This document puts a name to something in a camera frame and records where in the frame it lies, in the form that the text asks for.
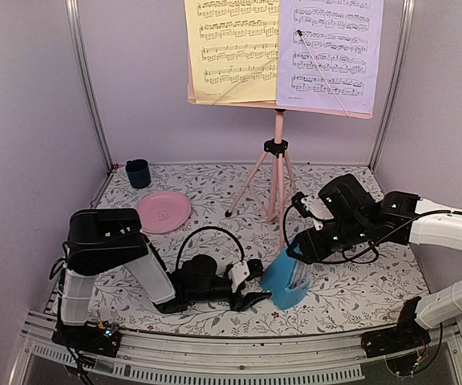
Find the floral pattern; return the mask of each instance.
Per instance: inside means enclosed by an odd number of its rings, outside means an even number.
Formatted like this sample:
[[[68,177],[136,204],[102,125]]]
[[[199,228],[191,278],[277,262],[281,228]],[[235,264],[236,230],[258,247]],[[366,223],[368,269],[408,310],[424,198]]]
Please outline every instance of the floral pattern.
[[[247,194],[233,215],[224,217],[250,169],[250,166],[233,164],[157,165],[151,167],[152,184],[136,190],[120,168],[98,202],[98,208],[136,207],[145,196],[162,190],[183,193],[192,203],[188,221],[173,233],[150,237],[169,269],[173,269],[184,238],[204,225],[217,225],[233,232],[240,238],[247,258],[259,257],[268,266],[278,255],[278,224],[267,224],[258,203]],[[329,180],[349,172],[375,199],[382,198],[367,168],[294,166],[297,188],[304,193],[316,193]],[[291,197],[288,182],[286,195]],[[269,186],[270,168],[262,167],[251,187],[266,202]],[[310,225],[294,210],[288,216],[289,234]],[[308,294],[299,305],[285,311],[271,301],[260,302],[242,313],[230,311],[227,302],[199,302],[181,314],[161,314],[147,300],[134,277],[121,267],[97,279],[89,317],[92,321],[109,319],[133,330],[232,337],[322,334],[387,325],[396,321],[405,300],[428,289],[408,247],[385,244],[379,252],[380,258],[368,265],[314,265]],[[234,243],[224,234],[211,231],[196,235],[187,245],[183,259],[198,253],[214,256],[219,272],[238,258]],[[361,261],[373,257],[367,254]],[[248,282],[246,290],[260,291],[259,282]]]

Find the cup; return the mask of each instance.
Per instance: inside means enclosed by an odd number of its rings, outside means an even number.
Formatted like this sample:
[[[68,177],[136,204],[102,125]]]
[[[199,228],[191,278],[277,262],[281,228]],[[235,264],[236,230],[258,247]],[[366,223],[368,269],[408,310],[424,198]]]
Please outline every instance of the cup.
[[[133,188],[146,188],[151,184],[149,163],[145,159],[128,160],[126,173]]]

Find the blue container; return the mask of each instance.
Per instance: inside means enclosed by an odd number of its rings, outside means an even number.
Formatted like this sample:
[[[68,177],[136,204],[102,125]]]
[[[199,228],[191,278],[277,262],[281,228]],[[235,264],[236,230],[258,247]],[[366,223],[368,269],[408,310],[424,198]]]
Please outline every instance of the blue container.
[[[272,293],[270,299],[279,310],[297,305],[311,284],[311,265],[306,265],[286,253],[286,249],[275,259],[261,277],[261,287]]]
[[[126,173],[133,188],[146,188],[151,184],[149,163],[145,159],[129,160],[126,163]]]

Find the tripod leg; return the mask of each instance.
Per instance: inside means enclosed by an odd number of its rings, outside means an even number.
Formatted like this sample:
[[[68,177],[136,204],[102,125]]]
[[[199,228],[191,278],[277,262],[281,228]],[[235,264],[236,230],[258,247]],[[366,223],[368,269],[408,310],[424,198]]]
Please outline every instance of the tripod leg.
[[[295,186],[294,169],[292,168],[292,162],[290,162],[290,157],[288,156],[288,150],[285,151],[285,163],[288,175],[290,176],[291,188],[294,190],[295,195],[297,193],[297,186]]]
[[[225,212],[226,218],[231,217],[231,213],[233,212],[234,208],[238,204],[238,201],[240,200],[241,196],[244,195],[245,190],[249,187],[251,180],[254,178],[254,175],[256,175],[257,170],[260,168],[261,164],[263,163],[267,155],[268,155],[268,152],[263,152],[260,156],[260,159],[257,160],[256,164],[254,165],[253,171],[250,172],[249,176],[247,177],[247,180],[241,186],[241,189],[238,192],[237,197],[234,198],[233,203],[229,206],[229,209]]]
[[[281,154],[276,160],[278,161],[278,187],[279,187],[279,250],[283,250],[284,237],[283,237],[283,226],[282,218],[285,213],[285,176],[282,168],[282,159],[283,155]]]
[[[269,209],[267,210],[266,221],[271,222],[275,217],[276,196],[278,192],[278,158],[274,156],[272,159],[272,175],[270,176],[270,200]]]

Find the pink music stand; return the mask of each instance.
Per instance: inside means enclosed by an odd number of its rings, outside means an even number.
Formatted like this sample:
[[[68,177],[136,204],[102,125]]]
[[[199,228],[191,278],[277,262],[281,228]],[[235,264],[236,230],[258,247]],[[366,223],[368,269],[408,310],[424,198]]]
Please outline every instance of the pink music stand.
[[[193,88],[192,65],[190,63],[189,57],[190,57],[190,54],[188,53],[188,102],[190,104],[197,104],[195,90]],[[268,222],[271,222],[276,217],[279,218],[279,249],[283,250],[285,246],[285,240],[283,237],[284,229],[283,229],[283,223],[282,223],[282,218],[285,213],[285,186],[284,186],[285,173],[284,173],[283,160],[286,163],[286,169],[290,177],[291,188],[293,189],[294,193],[296,193],[297,191],[295,187],[294,171],[290,163],[290,157],[288,156],[288,152],[286,151],[286,149],[288,148],[288,142],[282,139],[285,110],[289,109],[291,111],[316,112],[319,114],[337,115],[337,116],[347,116],[347,115],[342,110],[324,110],[321,108],[305,108],[305,107],[283,107],[283,106],[278,106],[275,102],[215,103],[215,105],[233,106],[233,107],[271,108],[271,109],[276,110],[276,123],[275,123],[274,138],[264,143],[263,153],[261,154],[260,158],[257,160],[256,164],[254,165],[254,168],[249,174],[249,176],[247,177],[247,180],[241,186],[241,189],[238,192],[233,203],[231,204],[231,206],[229,206],[228,210],[225,212],[225,216],[230,217],[232,215],[234,208],[238,204],[238,201],[241,199],[245,191],[249,188],[250,182],[253,180],[254,175],[256,175],[257,170],[261,167],[261,165],[265,161],[266,156],[269,153],[272,153],[274,155],[274,159],[272,161],[272,176],[270,178],[269,207],[266,208],[262,204],[261,200],[252,191],[252,189],[251,189],[251,192],[253,193],[253,197],[257,200],[260,207],[265,211],[266,220]],[[373,115],[371,114],[358,114],[355,112],[350,112],[349,115],[353,118],[360,118],[360,119],[371,119],[373,117]],[[278,203],[277,212],[275,209],[276,198],[277,198],[276,190],[279,194],[278,196],[279,203]]]

